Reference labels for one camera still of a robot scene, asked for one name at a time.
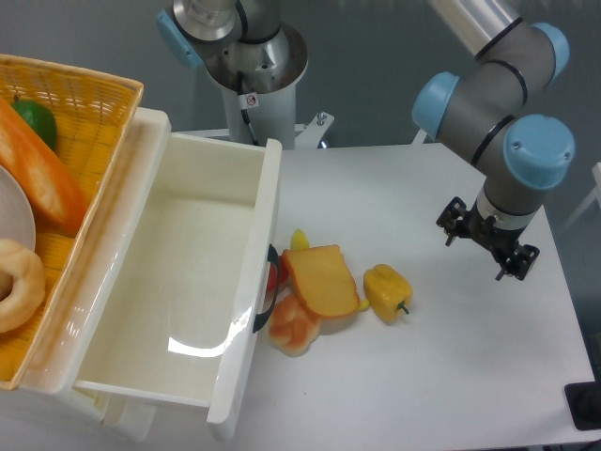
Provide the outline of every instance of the drawer handle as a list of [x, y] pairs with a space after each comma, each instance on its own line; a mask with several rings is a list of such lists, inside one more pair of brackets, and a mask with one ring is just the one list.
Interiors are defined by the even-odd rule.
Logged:
[[268, 308], [265, 312], [259, 313], [254, 318], [253, 324], [253, 333], [260, 331], [267, 321], [270, 319], [271, 313], [273, 313], [273, 307], [275, 307], [275, 300], [278, 297], [278, 293], [280, 292], [280, 257], [278, 255], [278, 251], [275, 250], [270, 244], [270, 249], [267, 252], [267, 261], [275, 266], [276, 271], [276, 282], [275, 282], [275, 290], [273, 291], [273, 300], [271, 301], [270, 308]]

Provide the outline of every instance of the metal bracket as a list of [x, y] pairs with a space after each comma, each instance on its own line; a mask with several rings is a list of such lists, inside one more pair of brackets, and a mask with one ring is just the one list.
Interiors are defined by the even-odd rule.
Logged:
[[326, 112], [317, 113], [313, 120], [296, 137], [294, 148], [297, 150], [309, 148], [325, 148], [324, 135], [334, 123], [334, 116]]

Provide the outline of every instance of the blue joint cap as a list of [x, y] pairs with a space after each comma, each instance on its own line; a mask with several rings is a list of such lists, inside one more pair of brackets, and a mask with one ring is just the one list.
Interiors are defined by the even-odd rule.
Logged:
[[507, 130], [503, 139], [503, 157], [509, 171], [534, 190], [557, 186], [575, 153], [574, 136], [553, 117], [525, 116]]
[[166, 11], [157, 15], [157, 27], [162, 40], [167, 44], [171, 53], [176, 56], [181, 64], [190, 69], [197, 69], [203, 65], [203, 60], [188, 40], [181, 34], [177, 25], [171, 20]]
[[439, 135], [440, 123], [459, 77], [450, 72], [441, 72], [422, 88], [417, 96], [411, 117], [432, 139]]
[[535, 23], [533, 27], [543, 31], [553, 46], [553, 52], [555, 53], [555, 72], [551, 79], [551, 81], [553, 81], [555, 80], [555, 77], [562, 72], [565, 66], [567, 66], [567, 62], [570, 59], [570, 44], [568, 44], [562, 30], [553, 25], [549, 25], [548, 23]]

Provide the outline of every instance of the gray wall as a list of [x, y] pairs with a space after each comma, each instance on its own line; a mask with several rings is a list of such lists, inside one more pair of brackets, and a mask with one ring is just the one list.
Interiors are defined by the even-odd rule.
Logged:
[[[578, 157], [549, 198], [557, 228], [593, 188], [601, 161], [601, 73], [598, 0], [511, 2], [530, 22], [561, 28], [572, 57], [564, 74], [533, 99], [526, 113], [564, 121]], [[204, 72], [182, 68], [154, 25], [166, 0], [2, 0], [0, 52], [108, 71], [145, 84], [143, 106], [165, 111], [175, 131], [224, 128], [219, 93]], [[410, 142], [417, 128], [412, 103], [434, 74], [466, 75], [474, 63], [423, 0], [283, 0], [286, 22], [305, 37], [309, 69], [298, 86], [298, 122], [325, 110], [336, 116], [334, 146]], [[562, 264], [585, 336], [601, 331], [601, 214], [589, 211], [557, 238]]]

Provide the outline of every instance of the warning sticker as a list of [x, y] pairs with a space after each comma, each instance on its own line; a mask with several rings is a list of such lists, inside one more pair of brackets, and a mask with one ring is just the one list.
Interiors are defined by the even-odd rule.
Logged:
[[238, 96], [238, 103], [240, 105], [240, 110], [256, 108], [259, 106], [259, 96], [256, 94], [256, 92], [251, 92], [250, 94], [240, 94]]

